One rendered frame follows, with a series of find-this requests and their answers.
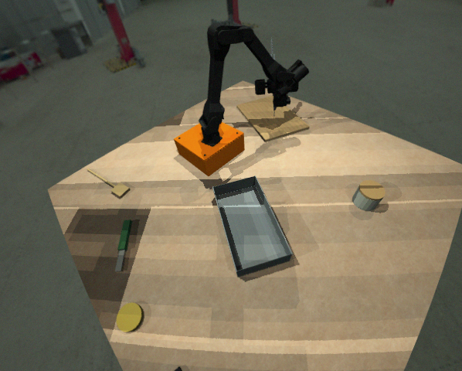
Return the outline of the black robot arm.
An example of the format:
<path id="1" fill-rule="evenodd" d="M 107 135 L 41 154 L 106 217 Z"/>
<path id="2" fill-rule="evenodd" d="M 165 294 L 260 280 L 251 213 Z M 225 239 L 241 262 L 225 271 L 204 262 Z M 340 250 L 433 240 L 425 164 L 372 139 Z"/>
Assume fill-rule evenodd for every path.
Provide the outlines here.
<path id="1" fill-rule="evenodd" d="M 275 83 L 273 90 L 275 107 L 290 104 L 290 97 L 287 94 L 290 93 L 292 85 L 299 83 L 309 71 L 301 60 L 297 60 L 289 69 L 282 67 L 248 26 L 225 26 L 216 22 L 208 28 L 207 36 L 210 54 L 209 92 L 199 123 L 203 136 L 201 142 L 213 147 L 223 139 L 219 135 L 219 125 L 224 119 L 225 108 L 219 101 L 223 64 L 230 44 L 245 43 L 260 61 L 266 76 Z"/>

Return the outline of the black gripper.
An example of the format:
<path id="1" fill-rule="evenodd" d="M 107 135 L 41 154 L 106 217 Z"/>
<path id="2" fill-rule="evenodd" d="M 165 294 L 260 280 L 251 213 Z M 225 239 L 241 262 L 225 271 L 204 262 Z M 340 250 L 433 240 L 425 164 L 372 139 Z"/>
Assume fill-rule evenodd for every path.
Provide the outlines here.
<path id="1" fill-rule="evenodd" d="M 273 90 L 274 90 L 274 82 L 270 79 L 267 80 L 267 82 L 265 83 L 265 79 L 262 79 L 262 80 L 255 80 L 255 94 L 256 95 L 264 95 L 266 93 L 266 87 L 267 87 L 267 92 L 269 94 L 273 94 Z M 267 85 L 267 86 L 265 86 Z M 299 83 L 294 83 L 291 87 L 291 92 L 297 92 L 298 90 L 298 85 Z"/>

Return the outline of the dark grey cylinder with tan lid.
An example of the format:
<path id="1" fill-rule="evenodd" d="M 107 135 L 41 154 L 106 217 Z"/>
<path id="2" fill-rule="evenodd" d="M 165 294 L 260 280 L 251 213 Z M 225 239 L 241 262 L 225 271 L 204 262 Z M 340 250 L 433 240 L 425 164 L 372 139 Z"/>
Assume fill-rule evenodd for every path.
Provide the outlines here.
<path id="1" fill-rule="evenodd" d="M 382 185 L 373 180 L 364 180 L 352 197 L 353 203 L 363 211 L 373 210 L 386 194 Z"/>

